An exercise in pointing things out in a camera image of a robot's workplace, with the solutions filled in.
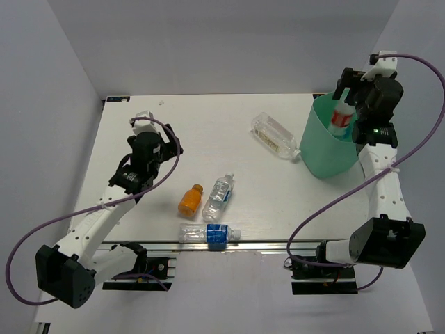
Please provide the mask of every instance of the clear plastic bottle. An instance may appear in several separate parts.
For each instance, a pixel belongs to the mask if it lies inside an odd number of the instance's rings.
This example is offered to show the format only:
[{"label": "clear plastic bottle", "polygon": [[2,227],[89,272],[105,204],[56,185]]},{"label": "clear plastic bottle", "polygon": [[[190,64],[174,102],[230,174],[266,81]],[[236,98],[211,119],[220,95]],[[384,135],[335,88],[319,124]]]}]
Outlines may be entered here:
[{"label": "clear plastic bottle", "polygon": [[226,244],[228,241],[239,240],[240,230],[232,230],[227,225],[219,224],[181,224],[179,242]]},{"label": "clear plastic bottle", "polygon": [[226,174],[216,180],[209,199],[202,210],[202,218],[207,223],[217,223],[223,215],[234,188],[234,175]]},{"label": "clear plastic bottle", "polygon": [[253,119],[252,133],[282,159],[292,160],[300,154],[293,134],[267,113]]}]

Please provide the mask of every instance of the teal plastic cup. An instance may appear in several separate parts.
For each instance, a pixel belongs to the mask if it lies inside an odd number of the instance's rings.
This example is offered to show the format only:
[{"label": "teal plastic cup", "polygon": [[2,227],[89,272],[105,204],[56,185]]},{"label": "teal plastic cup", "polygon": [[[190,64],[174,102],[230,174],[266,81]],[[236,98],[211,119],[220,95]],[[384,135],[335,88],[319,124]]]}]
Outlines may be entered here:
[{"label": "teal plastic cup", "polygon": [[345,138],[338,139],[327,130],[338,103],[332,94],[314,100],[300,144],[302,160],[311,173],[321,179],[346,172],[358,160],[351,131],[357,119],[355,114]]}]

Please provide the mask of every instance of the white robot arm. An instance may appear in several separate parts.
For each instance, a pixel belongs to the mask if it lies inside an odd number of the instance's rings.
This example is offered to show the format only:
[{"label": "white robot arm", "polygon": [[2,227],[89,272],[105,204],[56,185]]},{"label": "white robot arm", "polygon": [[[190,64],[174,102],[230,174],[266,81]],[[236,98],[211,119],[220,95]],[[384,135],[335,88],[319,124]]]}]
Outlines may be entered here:
[{"label": "white robot arm", "polygon": [[[379,55],[395,53],[381,51]],[[425,229],[413,222],[403,200],[398,171],[391,168],[398,141],[389,121],[403,95],[402,86],[395,80],[397,59],[377,60],[375,56],[370,57],[374,66],[368,72],[346,68],[333,98],[338,100],[344,88],[350,88],[345,102],[357,111],[353,141],[365,179],[386,168],[391,171],[366,187],[368,221],[348,240],[325,241],[319,253],[327,262],[403,268],[423,241]]]},{"label": "white robot arm", "polygon": [[119,163],[98,199],[99,205],[108,205],[87,214],[56,245],[42,246],[35,256],[39,288],[73,308],[82,306],[95,286],[105,280],[120,273],[145,273],[147,269],[147,251],[136,243],[125,242],[105,255],[95,256],[109,232],[142,198],[138,194],[153,185],[161,163],[178,153],[169,132],[165,132],[170,140],[166,143],[152,122],[137,120],[131,125],[135,135],[127,141],[132,153]]}]

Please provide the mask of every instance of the white wall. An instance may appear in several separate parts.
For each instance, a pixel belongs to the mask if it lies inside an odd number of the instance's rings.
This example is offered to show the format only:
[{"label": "white wall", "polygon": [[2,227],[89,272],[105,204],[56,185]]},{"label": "white wall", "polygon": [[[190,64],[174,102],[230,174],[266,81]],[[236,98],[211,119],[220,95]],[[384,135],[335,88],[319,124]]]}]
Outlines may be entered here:
[{"label": "white wall", "polygon": [[[72,210],[101,104],[46,0],[0,0],[0,265],[31,228]],[[37,300],[35,252],[66,225],[31,237],[13,262],[13,282]],[[2,333],[24,333],[35,308],[0,280]]]},{"label": "white wall", "polygon": [[397,0],[49,0],[100,96],[326,91]]},{"label": "white wall", "polygon": [[[374,50],[395,49],[424,57],[445,74],[444,17],[443,1],[400,1]],[[395,110],[394,124],[402,155],[430,131],[442,106],[443,92],[435,75],[423,65],[405,59],[398,64],[398,80],[405,95]],[[442,124],[424,149],[400,166],[408,209],[414,220],[426,227],[426,239],[411,265],[437,333],[445,333],[444,143]]]}]

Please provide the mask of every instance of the orange bottle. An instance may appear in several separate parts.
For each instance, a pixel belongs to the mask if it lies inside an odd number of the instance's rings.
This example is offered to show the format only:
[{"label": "orange bottle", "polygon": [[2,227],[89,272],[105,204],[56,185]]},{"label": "orange bottle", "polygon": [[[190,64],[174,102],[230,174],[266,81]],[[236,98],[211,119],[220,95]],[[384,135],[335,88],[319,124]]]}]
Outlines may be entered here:
[{"label": "orange bottle", "polygon": [[187,191],[178,205],[179,212],[184,216],[192,217],[197,207],[200,206],[202,190],[202,186],[195,184],[192,189]]}]

